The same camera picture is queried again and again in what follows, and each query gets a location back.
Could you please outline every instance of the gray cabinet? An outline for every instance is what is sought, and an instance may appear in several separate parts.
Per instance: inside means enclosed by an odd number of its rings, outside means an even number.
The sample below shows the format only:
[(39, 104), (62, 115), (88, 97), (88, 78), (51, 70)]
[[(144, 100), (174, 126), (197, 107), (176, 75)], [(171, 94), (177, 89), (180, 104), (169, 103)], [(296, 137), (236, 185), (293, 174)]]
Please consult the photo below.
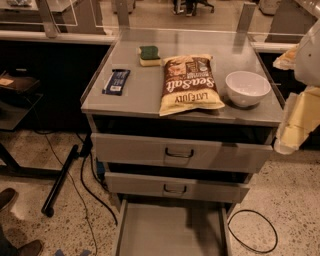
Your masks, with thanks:
[[(162, 57), (192, 54), (194, 45), (212, 54), (226, 106), (159, 117), (163, 68), (140, 66), (141, 45), (157, 45)], [(131, 70), (123, 94), (102, 94), (115, 68)], [(282, 118), (273, 92), (252, 108), (232, 105), (224, 79), (239, 69), (264, 75), (243, 35), (123, 31), (82, 104), (95, 155), (119, 199), (113, 255), (230, 255), (226, 218), (272, 152)]]

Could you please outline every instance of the power cord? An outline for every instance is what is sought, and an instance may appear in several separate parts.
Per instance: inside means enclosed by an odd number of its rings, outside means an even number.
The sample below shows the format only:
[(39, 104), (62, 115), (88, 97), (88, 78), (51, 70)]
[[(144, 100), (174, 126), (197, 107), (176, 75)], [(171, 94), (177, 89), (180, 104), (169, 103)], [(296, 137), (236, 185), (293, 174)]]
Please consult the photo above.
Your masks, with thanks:
[[(230, 224), (231, 224), (231, 221), (233, 220), (234, 216), (236, 216), (237, 214), (239, 213), (242, 213), (242, 212), (251, 212), (251, 213), (255, 213), (257, 215), (259, 215), (261, 218), (263, 218), (272, 228), (273, 232), (274, 232), (274, 235), (275, 235), (275, 244), (274, 246), (270, 249), (270, 250), (266, 250), (266, 251), (259, 251), (259, 250), (255, 250), (253, 249), (252, 247), (248, 246), (247, 244), (245, 244), (244, 242), (242, 242), (231, 230), (230, 228)], [(272, 223), (266, 218), (264, 217), (261, 213), (257, 212), (257, 211), (254, 211), (254, 210), (240, 210), (238, 212), (236, 212), (235, 214), (233, 214), (228, 222), (228, 229), (230, 231), (230, 233), (232, 234), (232, 236), (246, 249), (254, 252), (254, 253), (259, 253), (259, 254), (266, 254), (266, 253), (270, 253), (272, 251), (274, 251), (278, 245), (278, 234), (277, 234), (277, 231), (276, 229), (274, 228), (274, 226), (272, 225)]]
[[(39, 116), (38, 116), (38, 113), (37, 113), (36, 109), (34, 108), (34, 105), (32, 104), (32, 102), (31, 102), (27, 97), (24, 96), (24, 98), (25, 98), (25, 99), (28, 101), (28, 103), (31, 105), (31, 108), (33, 109), (33, 111), (34, 111), (34, 113), (35, 113), (35, 116), (36, 116), (36, 119), (37, 119), (37, 121), (38, 121), (38, 124), (39, 124), (40, 127), (42, 127), (42, 124), (41, 124), (41, 122), (40, 122), (40, 118), (39, 118)], [(52, 153), (54, 154), (54, 156), (55, 156), (55, 158), (57, 159), (57, 161), (63, 166), (63, 163), (60, 161), (59, 157), (58, 157), (57, 154), (55, 153), (55, 151), (54, 151), (54, 149), (53, 149), (53, 146), (52, 146), (52, 144), (51, 144), (51, 142), (50, 142), (50, 140), (49, 140), (49, 138), (48, 138), (48, 136), (47, 136), (47, 134), (50, 134), (50, 133), (52, 133), (52, 132), (49, 132), (49, 133), (46, 133), (46, 132), (41, 133), (41, 132), (39, 132), (39, 131), (36, 131), (36, 133), (45, 136), (45, 138), (46, 138), (46, 140), (47, 140), (47, 142), (48, 142), (48, 144), (49, 144), (49, 146), (50, 146), (50, 148), (51, 148)], [(76, 135), (77, 135), (77, 137), (80, 139), (80, 141), (81, 141), (82, 143), (85, 143), (84, 140), (83, 140), (78, 134), (76, 134)], [(99, 180), (98, 180), (98, 178), (94, 175), (94, 171), (93, 171), (93, 159), (92, 159), (91, 151), (90, 151), (90, 156), (91, 156), (91, 170), (92, 170), (93, 176), (94, 176), (94, 178), (97, 180), (97, 182), (100, 183)], [(117, 225), (118, 225), (118, 221), (117, 221), (117, 219), (116, 219), (116, 216), (115, 216), (114, 212), (111, 210), (111, 208), (110, 208), (108, 205), (106, 205), (102, 200), (100, 200), (97, 196), (95, 196), (95, 195), (88, 189), (88, 187), (85, 185), (85, 183), (84, 183), (84, 181), (83, 181), (83, 170), (84, 170), (84, 164), (85, 164), (85, 162), (86, 162), (86, 159), (87, 159), (87, 156), (86, 156), (86, 157), (83, 157), (83, 161), (82, 161), (82, 165), (81, 165), (81, 183), (82, 183), (82, 185), (85, 187), (85, 189), (86, 189), (96, 200), (98, 200), (101, 204), (103, 204), (103, 205), (110, 211), (110, 213), (112, 214), (112, 216), (113, 216), (113, 218), (114, 218), (115, 225), (117, 226)], [(96, 242), (96, 239), (95, 239), (95, 236), (94, 236), (94, 232), (93, 232), (93, 229), (92, 229), (92, 225), (91, 225), (91, 223), (90, 223), (90, 221), (89, 221), (87, 205), (86, 205), (83, 197), (81, 196), (78, 188), (76, 187), (73, 177), (71, 176), (71, 174), (70, 174), (69, 172), (67, 172), (67, 173), (68, 173), (68, 176), (69, 176), (70, 179), (71, 179), (71, 182), (72, 182), (72, 184), (73, 184), (73, 187), (75, 188), (77, 194), (79, 195), (79, 197), (80, 197), (80, 199), (81, 199), (81, 201), (82, 201), (82, 203), (83, 203), (83, 205), (84, 205), (85, 213), (86, 213), (85, 219), (86, 219), (86, 221), (87, 221), (87, 223), (88, 223), (88, 226), (89, 226), (89, 229), (90, 229), (90, 232), (91, 232), (91, 234), (92, 234), (93, 241), (94, 241), (94, 245), (95, 245), (95, 251), (96, 251), (95, 255), (98, 255), (98, 246), (97, 246), (97, 242)]]

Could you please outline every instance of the cabinet top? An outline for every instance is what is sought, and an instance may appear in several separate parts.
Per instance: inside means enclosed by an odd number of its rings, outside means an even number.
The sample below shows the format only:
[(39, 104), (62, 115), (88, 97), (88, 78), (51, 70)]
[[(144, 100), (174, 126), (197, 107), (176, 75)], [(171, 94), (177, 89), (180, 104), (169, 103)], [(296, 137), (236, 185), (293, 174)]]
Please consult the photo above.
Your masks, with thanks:
[[(161, 58), (204, 53), (212, 55), (212, 73), (225, 107), (219, 110), (196, 109), (159, 117), (164, 68), (140, 65), (139, 47), (148, 45), (157, 46)], [(122, 32), (105, 59), (82, 104), (83, 113), (269, 127), (277, 127), (281, 122), (282, 108), (273, 91), (258, 105), (248, 109), (234, 106), (227, 96), (225, 78), (229, 73), (245, 70), (266, 76), (245, 34), (128, 29)], [(112, 69), (131, 70), (122, 96), (102, 94)]]

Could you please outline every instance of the white bowl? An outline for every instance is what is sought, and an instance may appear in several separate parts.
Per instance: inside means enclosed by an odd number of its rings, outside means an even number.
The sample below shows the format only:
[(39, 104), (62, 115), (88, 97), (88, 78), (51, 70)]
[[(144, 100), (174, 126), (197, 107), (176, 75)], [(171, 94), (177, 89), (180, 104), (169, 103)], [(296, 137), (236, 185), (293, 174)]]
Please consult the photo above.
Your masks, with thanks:
[(258, 104), (271, 90), (267, 79), (248, 71), (230, 73), (226, 84), (229, 98), (239, 107)]

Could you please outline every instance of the black cable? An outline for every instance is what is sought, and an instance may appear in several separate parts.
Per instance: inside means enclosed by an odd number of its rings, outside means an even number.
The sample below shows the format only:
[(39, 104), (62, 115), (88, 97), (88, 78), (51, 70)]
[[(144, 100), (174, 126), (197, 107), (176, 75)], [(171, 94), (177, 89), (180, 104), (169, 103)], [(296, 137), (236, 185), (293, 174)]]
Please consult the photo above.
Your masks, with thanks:
[(90, 232), (91, 232), (91, 235), (92, 235), (92, 239), (93, 239), (93, 242), (94, 242), (94, 246), (95, 246), (95, 248), (96, 248), (96, 253), (95, 253), (95, 255), (97, 256), (97, 255), (98, 255), (98, 246), (97, 246), (96, 238), (95, 238), (94, 233), (93, 233), (92, 225), (91, 225), (91, 223), (90, 223), (90, 221), (89, 221), (88, 207), (87, 207), (87, 205), (86, 205), (83, 197), (81, 196), (81, 194), (80, 194), (80, 192), (79, 192), (79, 190), (78, 190), (78, 188), (77, 188), (77, 186), (76, 186), (76, 184), (75, 184), (75, 182), (74, 182), (74, 179), (72, 178), (71, 174), (68, 173), (68, 175), (69, 175), (69, 177), (71, 178), (71, 181), (72, 181), (72, 183), (73, 183), (73, 187), (75, 188), (77, 194), (79, 195), (79, 197), (80, 197), (80, 199), (81, 199), (81, 201), (82, 201), (82, 203), (83, 203), (83, 206), (84, 206), (84, 209), (85, 209), (85, 213), (86, 213), (85, 219), (86, 219), (86, 221), (87, 221), (87, 223), (88, 223), (88, 225), (89, 225), (89, 229), (90, 229)]
[[(90, 156), (91, 156), (91, 158), (90, 158), (91, 159), (91, 164), (93, 165), (93, 159), (92, 159), (92, 154), (91, 153), (90, 153)], [(84, 180), (83, 180), (83, 166), (81, 167), (81, 183), (82, 183), (82, 185), (84, 186), (84, 188), (88, 191), (88, 193), (90, 195), (92, 195), (97, 201), (99, 201), (104, 207), (106, 207), (108, 209), (108, 211), (110, 212), (110, 214), (112, 215), (112, 217), (114, 219), (115, 225), (118, 226), (118, 220), (116, 218), (116, 215), (112, 211), (112, 209), (107, 204), (105, 204), (100, 198), (98, 198), (94, 193), (92, 193), (90, 191), (90, 189), (84, 183)]]
[[(35, 115), (36, 115), (36, 118), (37, 118), (37, 121), (38, 121), (38, 123), (39, 123), (39, 126), (42, 127), (42, 124), (41, 124), (41, 122), (40, 122), (40, 118), (39, 118), (38, 113), (37, 113), (36, 109), (34, 108), (32, 102), (31, 102), (27, 97), (25, 97), (25, 99), (31, 104), (31, 108), (33, 109), (33, 111), (34, 111), (34, 113), (35, 113)], [(54, 156), (55, 156), (55, 158), (57, 159), (57, 161), (61, 164), (61, 166), (63, 166), (63, 163), (60, 161), (59, 157), (58, 157), (57, 154), (55, 153), (55, 151), (54, 151), (54, 149), (53, 149), (53, 147), (52, 147), (52, 144), (51, 144), (51, 142), (50, 142), (47, 134), (42, 134), (42, 135), (44, 135), (45, 138), (46, 138), (46, 140), (48, 141), (48, 144), (49, 144), (49, 146), (50, 146), (50, 148), (51, 148), (51, 151), (52, 151), (52, 153), (54, 154)], [(85, 208), (85, 214), (86, 214), (85, 219), (86, 219), (86, 221), (87, 221), (87, 223), (88, 223), (88, 225), (89, 225), (89, 229), (90, 229), (90, 232), (91, 232), (91, 234), (92, 234), (92, 239), (93, 239), (93, 242), (94, 242), (94, 245), (95, 245), (96, 256), (97, 256), (97, 255), (98, 255), (98, 246), (97, 246), (97, 242), (96, 242), (96, 239), (95, 239), (95, 236), (94, 236), (94, 233), (93, 233), (93, 229), (92, 229), (91, 223), (90, 223), (90, 221), (89, 221), (87, 205), (86, 205), (83, 197), (81, 196), (78, 188), (76, 187), (76, 184), (75, 184), (74, 179), (72, 178), (71, 174), (70, 174), (69, 172), (67, 172), (67, 173), (68, 173), (68, 176), (71, 178), (73, 187), (75, 188), (75, 190), (76, 190), (77, 194), (79, 195), (79, 197), (80, 197), (80, 199), (81, 199), (81, 201), (82, 201), (82, 203), (83, 203), (83, 206), (84, 206), (84, 208)]]
[[(241, 212), (251, 212), (251, 213), (255, 213), (255, 214), (259, 215), (260, 217), (262, 217), (265, 221), (268, 222), (268, 224), (271, 226), (271, 228), (272, 228), (272, 230), (273, 230), (273, 232), (274, 232), (274, 234), (275, 234), (275, 244), (274, 244), (274, 246), (273, 246), (270, 250), (266, 250), (266, 251), (258, 251), (258, 250), (255, 250), (255, 249), (253, 249), (252, 247), (250, 247), (250, 246), (248, 246), (247, 244), (245, 244), (244, 242), (242, 242), (242, 241), (232, 232), (232, 230), (231, 230), (231, 228), (230, 228), (230, 223), (231, 223), (232, 219), (234, 218), (234, 216), (236, 216), (237, 214), (239, 214), (239, 213), (241, 213)], [(246, 248), (246, 249), (248, 249), (248, 250), (250, 250), (250, 251), (252, 251), (252, 252), (255, 252), (255, 253), (260, 253), (260, 254), (270, 253), (270, 252), (274, 251), (274, 250), (276, 249), (277, 245), (278, 245), (278, 234), (277, 234), (276, 229), (275, 229), (274, 226), (272, 225), (272, 223), (271, 223), (266, 217), (264, 217), (261, 213), (259, 213), (259, 212), (257, 212), (257, 211), (254, 211), (254, 210), (246, 210), (246, 209), (244, 209), (244, 210), (240, 210), (240, 211), (236, 212), (235, 214), (233, 214), (233, 215), (231, 216), (229, 222), (228, 222), (228, 229), (229, 229), (230, 233), (232, 234), (232, 236), (233, 236), (244, 248)]]
[[(84, 140), (80, 137), (80, 135), (78, 133), (76, 133), (77, 137), (82, 141), (84, 142)], [(94, 179), (102, 186), (102, 188), (104, 190), (106, 190), (106, 192), (109, 192), (109, 190), (106, 188), (106, 186), (103, 184), (103, 181), (100, 181), (98, 179), (98, 177), (96, 176), (95, 172), (94, 172), (94, 168), (93, 168), (93, 156), (92, 156), (92, 153), (90, 151), (89, 153), (90, 155), (90, 166), (91, 166), (91, 172), (92, 172), (92, 175), (94, 177)], [(112, 215), (113, 219), (114, 219), (114, 222), (115, 222), (115, 225), (118, 226), (118, 220), (116, 218), (116, 215), (115, 213), (112, 211), (112, 209), (106, 204), (104, 203), (100, 198), (98, 198), (87, 186), (86, 184), (84, 183), (84, 180), (83, 180), (83, 170), (84, 170), (84, 163), (87, 159), (87, 157), (84, 157), (83, 158), (84, 161), (82, 162), (83, 166), (81, 167), (81, 182), (82, 182), (82, 185), (84, 186), (84, 188), (88, 191), (89, 194), (91, 194), (97, 201), (99, 201), (104, 207), (107, 208), (107, 210), (110, 212), (110, 214)]]

